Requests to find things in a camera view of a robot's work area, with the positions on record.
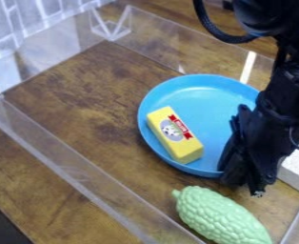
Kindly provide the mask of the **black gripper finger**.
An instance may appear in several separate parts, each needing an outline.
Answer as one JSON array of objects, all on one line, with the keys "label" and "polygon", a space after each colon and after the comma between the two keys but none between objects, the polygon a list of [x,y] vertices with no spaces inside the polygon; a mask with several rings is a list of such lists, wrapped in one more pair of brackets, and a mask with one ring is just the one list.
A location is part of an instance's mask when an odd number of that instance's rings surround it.
[{"label": "black gripper finger", "polygon": [[222,182],[231,186],[242,186],[244,184],[243,176],[243,155],[242,155],[242,138],[239,118],[231,118],[231,138],[224,147],[222,157],[218,164],[218,170],[223,172]]},{"label": "black gripper finger", "polygon": [[263,197],[266,193],[266,180],[262,175],[262,170],[252,160],[247,163],[247,184],[252,197]]}]

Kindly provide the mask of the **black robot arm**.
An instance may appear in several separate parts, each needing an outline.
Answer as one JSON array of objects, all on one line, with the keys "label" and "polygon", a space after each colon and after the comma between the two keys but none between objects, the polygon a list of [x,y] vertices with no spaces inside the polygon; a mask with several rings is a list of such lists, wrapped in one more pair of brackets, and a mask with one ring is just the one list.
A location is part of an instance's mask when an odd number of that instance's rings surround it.
[{"label": "black robot arm", "polygon": [[234,11],[248,33],[274,37],[279,46],[270,84],[252,109],[238,107],[219,161],[222,182],[260,197],[299,150],[299,0],[234,0]]}]

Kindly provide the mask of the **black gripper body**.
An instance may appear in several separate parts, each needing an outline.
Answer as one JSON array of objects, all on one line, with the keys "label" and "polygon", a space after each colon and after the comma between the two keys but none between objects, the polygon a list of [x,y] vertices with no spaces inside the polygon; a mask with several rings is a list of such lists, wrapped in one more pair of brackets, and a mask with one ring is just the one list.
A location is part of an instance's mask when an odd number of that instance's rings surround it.
[{"label": "black gripper body", "polygon": [[244,165],[252,160],[266,184],[276,181],[280,161],[299,150],[299,99],[262,91],[256,107],[239,106]]}]

